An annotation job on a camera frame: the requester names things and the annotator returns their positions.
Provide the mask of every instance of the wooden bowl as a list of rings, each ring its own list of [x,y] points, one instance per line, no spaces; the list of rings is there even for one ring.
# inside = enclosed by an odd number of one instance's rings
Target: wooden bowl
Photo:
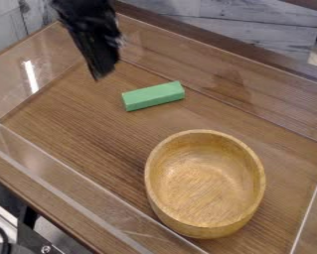
[[[169,137],[145,168],[146,191],[163,223],[178,233],[211,239],[250,220],[265,190],[261,162],[238,139],[210,130]]]

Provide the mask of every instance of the cable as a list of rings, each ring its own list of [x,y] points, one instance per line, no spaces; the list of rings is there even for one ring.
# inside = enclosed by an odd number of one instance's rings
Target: cable
[[[3,228],[0,227],[0,235],[3,237],[3,250],[1,250],[1,254],[9,254],[9,243],[8,243],[8,236],[3,230]]]

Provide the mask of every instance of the bowl rim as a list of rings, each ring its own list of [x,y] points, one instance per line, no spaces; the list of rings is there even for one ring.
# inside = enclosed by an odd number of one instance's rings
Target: bowl rim
[[[189,223],[183,220],[179,220],[174,217],[174,215],[170,214],[170,212],[166,209],[166,205],[163,205],[163,203],[161,202],[161,200],[158,199],[155,192],[153,190],[151,187],[151,182],[150,182],[150,172],[151,172],[151,162],[155,158],[155,155],[158,153],[158,151],[162,149],[162,147],[170,143],[175,138],[186,136],[189,134],[211,134],[211,135],[217,135],[221,137],[228,138],[229,140],[232,140],[233,142],[236,142],[248,152],[248,154],[250,155],[254,163],[256,163],[256,167],[257,167],[257,173],[258,173],[258,189],[260,192],[257,193],[257,197],[254,199],[254,202],[250,204],[250,206],[246,208],[246,210],[241,213],[241,216],[238,216],[236,219],[226,219],[221,222],[217,222],[214,224],[209,223],[206,226],[205,225],[199,225],[199,224],[193,224]],[[149,198],[151,199],[151,201],[154,202],[155,206],[158,207],[158,209],[165,213],[165,215],[167,215],[173,220],[178,221],[179,223],[197,227],[197,228],[215,228],[215,227],[226,227],[230,226],[236,223],[238,223],[240,221],[245,220],[248,217],[250,217],[253,215],[253,213],[256,212],[258,205],[261,203],[261,199],[264,196],[264,192],[265,192],[265,172],[264,172],[264,166],[261,164],[260,158],[257,156],[257,154],[254,153],[253,149],[234,136],[219,132],[219,131],[214,131],[214,130],[206,130],[206,129],[197,129],[197,130],[187,130],[187,131],[182,131],[178,132],[175,134],[173,134],[171,136],[169,136],[154,148],[154,150],[150,153],[149,159],[146,161],[146,165],[145,165],[145,187],[146,187],[146,192],[149,195]]]

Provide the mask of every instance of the wooden table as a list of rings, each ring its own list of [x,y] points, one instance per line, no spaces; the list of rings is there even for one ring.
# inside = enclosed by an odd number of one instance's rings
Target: wooden table
[[[143,186],[149,153],[179,131],[214,129],[260,156],[265,198],[233,236],[187,240],[217,254],[289,253],[293,244],[297,253],[317,253],[317,217],[313,226],[305,220],[317,193],[317,68],[124,4],[115,7],[127,45],[99,83],[57,23],[0,55],[0,183],[96,253],[189,253],[154,236],[167,233],[108,191],[157,219]],[[124,112],[123,91],[175,79],[186,87],[183,101]],[[153,235],[127,227],[120,236],[110,233],[106,217],[114,224],[134,218],[126,226]]]

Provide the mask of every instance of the green foam block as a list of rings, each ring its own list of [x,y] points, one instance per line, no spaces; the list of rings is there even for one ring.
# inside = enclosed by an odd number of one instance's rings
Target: green foam block
[[[179,81],[122,93],[126,111],[134,111],[183,98],[185,88]]]

